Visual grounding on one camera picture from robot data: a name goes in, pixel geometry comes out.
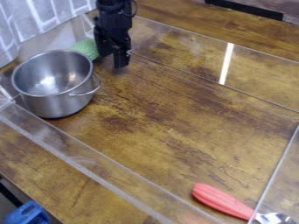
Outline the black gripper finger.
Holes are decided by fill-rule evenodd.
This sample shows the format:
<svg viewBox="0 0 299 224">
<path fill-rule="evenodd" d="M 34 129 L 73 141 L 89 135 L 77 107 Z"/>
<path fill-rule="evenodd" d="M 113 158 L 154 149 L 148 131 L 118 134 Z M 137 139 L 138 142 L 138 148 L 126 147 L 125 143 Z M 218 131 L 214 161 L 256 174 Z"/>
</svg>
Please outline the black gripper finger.
<svg viewBox="0 0 299 224">
<path fill-rule="evenodd" d="M 110 39 L 102 35 L 96 35 L 94 41 L 96 41 L 98 55 L 102 57 L 108 56 L 113 51 Z"/>
<path fill-rule="evenodd" d="M 130 59 L 130 51 L 126 49 L 122 49 L 120 46 L 116 46 L 113 48 L 114 69 L 120 69 L 125 67 L 129 63 L 129 59 Z"/>
</svg>

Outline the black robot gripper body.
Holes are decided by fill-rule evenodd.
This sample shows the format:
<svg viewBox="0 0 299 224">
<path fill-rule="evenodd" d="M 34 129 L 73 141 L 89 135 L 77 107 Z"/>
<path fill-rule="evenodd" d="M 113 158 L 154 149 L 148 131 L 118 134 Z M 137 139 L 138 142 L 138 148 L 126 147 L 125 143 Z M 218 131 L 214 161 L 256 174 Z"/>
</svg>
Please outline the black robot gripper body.
<svg viewBox="0 0 299 224">
<path fill-rule="evenodd" d="M 130 49 L 128 30 L 132 28 L 132 4 L 130 3 L 96 3 L 98 15 L 93 18 L 93 34 L 110 39 L 112 49 L 120 46 Z"/>
</svg>

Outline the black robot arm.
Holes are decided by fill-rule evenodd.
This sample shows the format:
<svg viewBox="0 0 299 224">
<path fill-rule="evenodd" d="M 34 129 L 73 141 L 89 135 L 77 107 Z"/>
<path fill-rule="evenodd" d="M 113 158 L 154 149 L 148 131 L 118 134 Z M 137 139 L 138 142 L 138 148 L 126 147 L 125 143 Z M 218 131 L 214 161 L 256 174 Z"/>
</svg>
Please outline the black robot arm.
<svg viewBox="0 0 299 224">
<path fill-rule="evenodd" d="M 125 67 L 130 57 L 130 0 L 96 0 L 98 15 L 93 18 L 93 35 L 101 57 L 113 55 L 114 69 Z"/>
</svg>

